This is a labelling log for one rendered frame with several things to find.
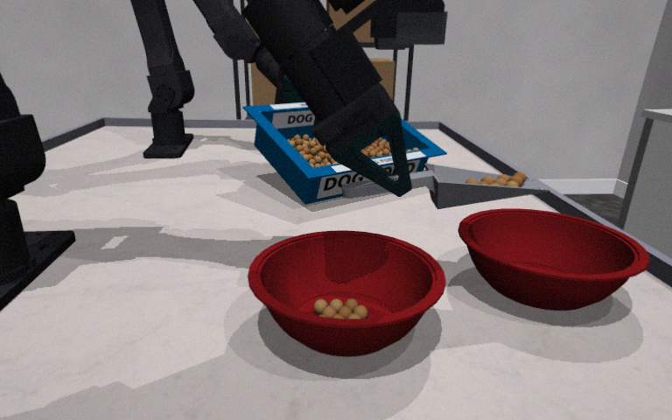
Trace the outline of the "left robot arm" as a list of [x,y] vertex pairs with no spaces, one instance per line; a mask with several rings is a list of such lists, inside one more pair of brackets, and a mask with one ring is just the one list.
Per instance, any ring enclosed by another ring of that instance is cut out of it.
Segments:
[[[183,112],[179,111],[194,97],[192,76],[179,54],[165,0],[130,1],[143,40],[153,96],[148,112],[154,138],[143,158],[181,158],[193,140],[193,134],[185,133]],[[274,58],[234,5],[229,0],[193,1],[222,51],[232,60],[255,63],[268,79],[268,65]]]

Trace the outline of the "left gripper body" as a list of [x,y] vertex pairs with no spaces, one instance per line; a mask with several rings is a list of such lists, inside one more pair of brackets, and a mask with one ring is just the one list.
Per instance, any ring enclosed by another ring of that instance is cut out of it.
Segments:
[[288,62],[289,60],[286,59],[280,64],[280,71],[278,72],[279,65],[277,62],[273,59],[269,65],[269,74],[267,74],[267,77],[269,81],[276,87],[276,98],[275,98],[275,104],[283,103],[282,102],[282,95],[283,92],[290,92],[289,90],[284,88],[284,78],[287,76],[285,72],[281,69],[281,67]]

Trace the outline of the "red bowl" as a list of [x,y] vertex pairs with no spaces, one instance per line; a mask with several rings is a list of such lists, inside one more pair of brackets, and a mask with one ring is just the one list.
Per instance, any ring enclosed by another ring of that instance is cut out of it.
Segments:
[[[250,264],[248,284],[294,340],[322,354],[353,357],[408,334],[444,294],[445,273],[430,254],[406,241],[324,231],[266,248]],[[367,318],[320,317],[314,310],[320,298],[328,305],[354,298],[367,307]]]
[[458,234],[477,271],[496,291],[544,310],[570,311],[600,302],[649,265],[648,252],[636,240],[563,213],[486,210],[465,217]]

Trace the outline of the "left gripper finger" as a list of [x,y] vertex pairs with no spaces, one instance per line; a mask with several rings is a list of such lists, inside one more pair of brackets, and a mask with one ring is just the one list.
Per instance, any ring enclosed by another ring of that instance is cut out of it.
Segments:
[[287,76],[284,78],[283,87],[302,99],[302,97],[299,95],[298,91],[293,87]]
[[283,92],[282,102],[283,103],[304,102],[304,100],[301,99],[300,97],[297,97],[292,92]]

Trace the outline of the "blue dog food box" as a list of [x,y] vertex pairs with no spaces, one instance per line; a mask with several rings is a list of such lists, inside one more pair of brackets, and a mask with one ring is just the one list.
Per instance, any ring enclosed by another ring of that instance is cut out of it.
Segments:
[[[295,135],[315,137],[315,116],[305,102],[247,106],[246,112],[256,122],[255,147],[305,205],[342,197],[343,185],[368,180],[342,164],[313,168],[287,141]],[[406,152],[409,173],[423,171],[428,158],[447,154],[403,119],[402,131],[405,149],[419,149]]]

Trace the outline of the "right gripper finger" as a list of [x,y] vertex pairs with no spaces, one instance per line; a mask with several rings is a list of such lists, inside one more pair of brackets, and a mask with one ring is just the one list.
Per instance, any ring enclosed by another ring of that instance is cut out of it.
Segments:
[[392,147],[392,143],[391,143],[390,135],[388,135],[388,142],[389,142],[389,146],[390,146],[390,150],[391,150],[391,154],[392,154],[392,158],[393,158],[393,162],[394,162],[394,167],[395,167],[395,172],[394,172],[394,173],[390,173],[390,172],[386,171],[384,168],[382,168],[381,166],[379,166],[376,162],[374,162],[372,159],[370,159],[369,157],[367,157],[367,156],[366,156],[365,154],[363,154],[361,151],[358,152],[358,153],[356,154],[356,157],[359,158],[359,159],[361,159],[362,161],[366,162],[367,164],[371,165],[371,166],[374,167],[377,171],[383,173],[383,174],[386,175],[387,177],[398,175],[398,173],[397,173],[397,169],[396,169],[396,161],[395,161],[395,156],[394,156],[394,152],[393,152],[393,147]]
[[[371,165],[356,157],[358,152],[368,147],[380,137],[385,137],[386,135],[391,135],[390,137],[399,177],[397,181],[387,177]],[[372,180],[377,185],[385,188],[398,197],[403,196],[412,189],[403,137],[402,119],[398,109],[380,122],[375,122],[374,126],[367,129],[330,156],[334,161],[359,173],[363,177]]]

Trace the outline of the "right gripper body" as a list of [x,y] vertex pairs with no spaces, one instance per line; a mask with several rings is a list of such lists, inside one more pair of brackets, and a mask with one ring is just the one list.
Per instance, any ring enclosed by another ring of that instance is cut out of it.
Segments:
[[308,108],[317,117],[314,120],[312,134],[321,146],[325,145],[330,155],[374,126],[375,121],[379,123],[397,110],[380,82],[348,105],[343,104],[309,54],[335,32],[335,27],[331,25],[302,47],[296,57],[281,67]]

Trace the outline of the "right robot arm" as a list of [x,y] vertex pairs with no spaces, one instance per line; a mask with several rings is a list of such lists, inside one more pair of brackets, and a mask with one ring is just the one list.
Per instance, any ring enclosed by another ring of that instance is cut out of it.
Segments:
[[[319,0],[246,1],[242,14],[278,65],[333,23]],[[443,0],[375,0],[309,54],[346,106],[382,80],[353,32],[371,20],[377,50],[444,45],[447,13]],[[76,241],[72,230],[24,232],[9,199],[45,167],[34,117],[20,115],[0,73],[0,311]]]

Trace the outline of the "grey table edge rim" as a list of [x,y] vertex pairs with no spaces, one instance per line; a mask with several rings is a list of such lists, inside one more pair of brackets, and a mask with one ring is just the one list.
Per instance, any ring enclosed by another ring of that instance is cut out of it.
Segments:
[[[579,205],[577,202],[569,199],[560,192],[544,184],[542,181],[529,175],[517,166],[509,163],[504,158],[493,153],[486,147],[475,142],[470,137],[464,135],[452,126],[443,121],[405,121],[416,130],[441,130],[448,137],[452,138],[470,152],[490,164],[493,168],[506,174],[513,176],[516,172],[523,172],[527,179],[536,179],[539,184],[550,189],[550,192],[533,194],[538,199],[542,200],[560,214],[567,214],[579,218],[587,219],[589,221],[596,221],[597,223],[613,228],[631,238],[636,240],[649,254],[649,265],[647,272],[662,280],[665,284],[672,287],[672,259],[660,251],[650,247],[643,241],[633,237],[624,230],[614,226],[609,221],[599,217],[595,213]],[[57,146],[65,144],[75,138],[86,135],[89,132],[98,130],[104,126],[136,126],[136,127],[152,127],[151,118],[128,118],[128,117],[99,117],[90,122],[85,122],[79,126],[67,129],[53,136],[41,139],[41,143],[45,151],[49,151]],[[256,129],[256,122],[254,120],[223,120],[223,119],[184,119],[184,126],[187,128],[254,128]]]

